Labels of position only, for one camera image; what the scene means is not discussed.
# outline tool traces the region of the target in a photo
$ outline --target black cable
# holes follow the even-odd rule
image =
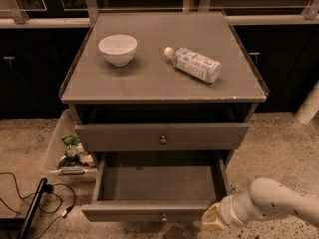
[[[66,211],[66,213],[65,213],[65,215],[64,215],[64,217],[65,217],[70,211],[72,211],[73,207],[74,207],[75,204],[76,204],[76,192],[74,191],[74,189],[73,189],[71,186],[69,186],[69,185],[67,185],[67,184],[64,184],[64,183],[57,183],[57,184],[53,184],[52,186],[53,186],[53,187],[55,187],[55,186],[65,186],[65,187],[69,188],[69,189],[72,191],[72,193],[73,193],[73,202],[72,202],[72,205],[69,206],[69,207],[65,210],[65,211]]]
[[[42,233],[40,236],[36,237],[35,239],[41,238],[41,237],[48,231],[48,229],[51,227],[51,225],[52,225],[54,222],[56,222],[59,218],[62,218],[62,216],[59,215],[59,216],[56,217],[53,221],[51,221],[51,223],[49,224],[49,226],[47,226],[47,228],[43,231],[43,233]]]
[[[39,106],[39,108],[41,109],[41,111],[43,112],[44,111],[44,108],[43,106],[41,105],[41,103],[39,102],[39,100],[37,99],[37,97],[35,96],[34,92],[32,91],[32,89],[30,88],[30,86],[28,85],[27,81],[23,78],[23,76],[21,74],[19,74],[17,71],[15,71],[13,69],[13,66],[12,66],[12,60],[13,59],[10,59],[8,60],[8,63],[9,63],[9,68],[10,68],[10,71],[15,74],[17,77],[19,77],[25,84],[25,86],[27,87],[28,91],[30,92],[33,100],[37,103],[37,105]]]
[[[48,194],[52,194],[52,195],[56,196],[56,197],[59,199],[60,203],[59,203],[58,207],[55,208],[53,211],[45,211],[45,210],[43,209],[43,207],[39,205],[39,209],[40,209],[40,211],[42,211],[42,212],[45,213],[45,214],[54,214],[54,213],[56,213],[56,212],[60,209],[60,207],[61,207],[61,205],[62,205],[62,203],[63,203],[63,200],[62,200],[61,196],[59,196],[59,195],[57,195],[57,194],[55,194],[55,193],[52,193],[52,192],[51,192],[51,193],[48,193]]]
[[[14,180],[14,183],[15,183],[15,186],[16,186],[16,190],[17,190],[18,196],[19,196],[19,198],[20,198],[22,201],[24,201],[24,200],[27,199],[28,197],[30,197],[30,196],[32,196],[32,195],[35,194],[35,193],[31,193],[31,194],[29,194],[29,195],[27,195],[27,196],[25,196],[25,197],[22,197],[21,194],[20,194],[20,191],[19,191],[19,187],[18,187],[18,183],[17,183],[16,176],[15,176],[13,173],[11,173],[11,172],[0,172],[0,175],[11,175],[11,176],[13,177],[13,180]],[[57,183],[57,184],[53,184],[53,185],[49,185],[49,184],[48,184],[48,186],[49,186],[49,187],[51,187],[51,186],[52,186],[52,187],[55,187],[55,186],[65,186],[65,187],[69,188],[69,189],[72,191],[72,193],[73,193],[73,202],[72,202],[72,205],[69,206],[68,208],[66,208],[65,211],[62,213],[62,215],[57,216],[57,217],[49,224],[49,226],[44,230],[44,232],[43,232],[39,237],[36,237],[36,239],[41,238],[41,237],[48,231],[48,229],[52,226],[52,224],[53,224],[54,222],[56,222],[59,218],[65,218],[65,217],[68,215],[68,213],[72,211],[73,207],[74,207],[75,204],[76,204],[76,192],[74,191],[74,189],[73,189],[71,186],[69,186],[69,185],[67,185],[67,184],[64,184],[64,183]],[[59,202],[58,207],[55,208],[53,211],[46,211],[46,210],[44,210],[43,207],[41,207],[40,205],[39,205],[38,207],[39,207],[40,211],[43,212],[43,213],[45,213],[45,214],[54,214],[54,213],[56,213],[56,212],[60,209],[60,207],[61,207],[61,205],[62,205],[62,203],[63,203],[63,200],[62,200],[61,196],[59,196],[59,195],[53,193],[51,190],[50,190],[50,192],[46,192],[46,193],[52,194],[52,195],[56,196],[56,197],[59,199],[60,202]],[[16,214],[17,214],[16,217],[18,217],[18,216],[21,214],[20,212],[17,212],[17,211],[15,211],[15,210],[13,210],[12,208],[10,208],[1,198],[0,198],[0,201],[1,201],[9,210],[11,210],[12,212],[16,213]]]
[[[14,180],[14,183],[16,185],[17,192],[18,192],[18,196],[19,196],[19,198],[21,200],[25,200],[26,198],[28,198],[28,197],[30,197],[32,195],[32,194],[30,194],[30,195],[27,195],[26,197],[22,197],[20,195],[20,191],[19,191],[19,188],[18,188],[18,183],[17,183],[17,180],[16,180],[16,176],[13,173],[11,173],[11,172],[0,172],[0,175],[11,175],[13,177],[13,180]]]
[[[6,204],[2,198],[0,198],[0,201],[4,204],[4,206],[6,206],[10,211],[14,212],[16,214],[16,216],[14,218],[17,218],[19,215],[21,215],[21,212],[19,211],[15,211],[14,209],[12,209],[8,204]]]

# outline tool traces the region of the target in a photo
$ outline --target open drawer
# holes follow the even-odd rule
[[[194,221],[227,193],[217,151],[108,152],[82,212],[92,222]]]

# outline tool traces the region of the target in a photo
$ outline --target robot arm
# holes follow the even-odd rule
[[[248,191],[226,196],[202,216],[213,230],[240,228],[252,220],[265,221],[293,215],[319,228],[319,199],[297,193],[269,178],[254,180]]]

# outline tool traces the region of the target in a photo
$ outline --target terrazzo floor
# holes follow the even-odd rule
[[[0,172],[15,174],[22,196],[35,191],[42,178],[41,167],[57,119],[0,120]],[[261,176],[280,181],[292,189],[319,199],[319,116],[308,125],[300,124],[292,113],[254,114],[250,130],[227,168],[231,193],[243,192],[248,183]],[[9,175],[0,176],[0,198],[25,215],[27,203],[16,193]],[[60,178],[49,177],[49,183]],[[81,212],[90,203],[94,182],[67,181],[77,194],[75,208],[66,218],[52,224],[41,238],[141,238],[141,239],[317,239],[319,230],[295,217],[267,222],[251,222],[245,228],[208,231],[199,222],[185,223],[91,223]],[[28,237],[38,238],[49,224],[72,203],[67,188],[55,191],[63,196],[55,214],[36,213]],[[42,205],[52,210],[58,202],[44,196]],[[0,202],[0,216],[14,216]],[[17,231],[0,231],[0,238],[16,238]]]

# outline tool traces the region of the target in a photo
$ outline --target drawer front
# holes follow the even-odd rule
[[[87,151],[237,149],[247,123],[77,125]]]
[[[167,222],[198,221],[209,209],[204,203],[147,203],[119,202],[117,204],[82,205],[81,210],[91,222]]]

